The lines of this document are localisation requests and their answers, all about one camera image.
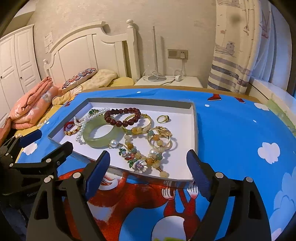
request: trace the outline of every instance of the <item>shallow white box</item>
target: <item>shallow white box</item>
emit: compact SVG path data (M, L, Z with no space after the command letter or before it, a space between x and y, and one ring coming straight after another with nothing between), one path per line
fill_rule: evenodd
M148 114L152 120L152 127L163 126L168 128L173 136L173 147L166 150L163 153L163 159L161 160L161 168L169 173L169 179L175 181L190 181L192 180L191 172L186 163L186 154L190 149L195 150L197 153L197 122L196 113L193 103L188 102L176 102L176 101L163 101L163 100L151 100L151 99L127 99L127 98L92 98L87 99L81 103L67 118L65 118L50 134L49 138L58 143L63 144L69 141L73 144L73 151L77 154L87 157L88 159L97 160L103 150L110 153L110 169L114 170L127 170L133 172L132 168L129 168L127 161L119 156L118 149L106 148L92 148L88 146L83 138L81 142L77 142L76 135L66 136L64 134L63 126L66 122L73 119L74 116L81 118L86 115L91 109L111 108L111 109L124 109L124 108L138 108L141 113ZM130 114L114 116L116 120L123 121ZM160 115L168 115L170 121L167 123L159 124L156 119ZM131 129L134 126L144 127L149 123L147 119L141 119L133 126L128 126ZM91 136L98 138L104 136L112 129L111 125L105 125L98 129L95 129ZM124 133L118 136L116 139L124 143ZM134 146L143 155L148 156L151 146L149 145L146 135L137 135L132 137ZM154 168L149 168L146 172L143 172L144 176L159 177L159 171Z

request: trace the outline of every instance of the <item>white pearl strand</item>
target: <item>white pearl strand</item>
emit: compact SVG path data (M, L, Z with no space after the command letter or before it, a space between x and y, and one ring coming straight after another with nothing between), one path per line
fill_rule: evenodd
M111 110L110 108L103 108L100 109L100 111L98 113L95 113L94 115L90 116L89 113L87 113L87 115L85 115L84 117L82 117L81 119L79 119L77 121L77 117L74 116L74 124L76 126L81 126L80 130L77 132L76 135L76 141L79 142L81 140L82 137L82 132L85 128L86 123L88 123L90 120L92 120L93 118L96 118L100 115L104 115L106 113L106 111Z

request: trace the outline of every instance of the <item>white wardrobe door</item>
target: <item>white wardrobe door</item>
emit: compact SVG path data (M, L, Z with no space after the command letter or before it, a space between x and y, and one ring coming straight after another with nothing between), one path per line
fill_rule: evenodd
M5 123L7 117L9 117L9 106L6 102L2 85L0 84L0 128Z
M33 28L15 34L15 60L22 88L27 93L40 82L33 45Z
M24 95L15 63L14 35L0 42L0 80L10 109Z

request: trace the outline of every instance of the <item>white bedside table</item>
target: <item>white bedside table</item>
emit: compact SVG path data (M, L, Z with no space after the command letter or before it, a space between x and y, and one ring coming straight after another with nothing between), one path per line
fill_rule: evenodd
M146 81L143 80L143 77L138 80L135 85L161 85L166 82L170 82L175 79L174 76L166 75L165 81ZM172 83L163 84L163 85L170 85L170 86L187 86L187 87L197 87L197 88L203 88L199 79L197 77L190 77L190 76L184 76L181 81L174 81Z

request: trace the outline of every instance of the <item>teal bead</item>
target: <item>teal bead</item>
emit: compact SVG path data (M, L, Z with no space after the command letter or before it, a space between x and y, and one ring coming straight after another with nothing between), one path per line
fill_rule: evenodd
M133 147L133 148L131 149L131 152L132 152L132 153L136 153L136 152L137 152L137 148Z
M159 154L159 153L156 154L156 159L157 160L162 160L162 158L163 158L162 154Z
M153 131L148 131L148 136L153 136L154 132Z

